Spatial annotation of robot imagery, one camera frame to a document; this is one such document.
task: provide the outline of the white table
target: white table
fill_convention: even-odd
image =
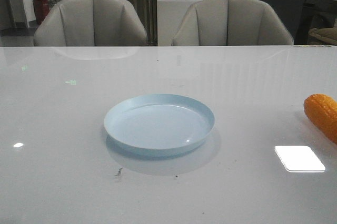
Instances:
[[[335,223],[337,145],[303,101],[337,98],[336,66],[336,47],[0,48],[0,223]],[[208,105],[205,144],[112,145],[107,111],[152,93]],[[277,145],[309,146],[325,172],[286,171]]]

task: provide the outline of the corn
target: corn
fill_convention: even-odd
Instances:
[[[337,102],[333,98],[325,94],[310,95],[304,101],[304,112],[328,139],[337,144]]]

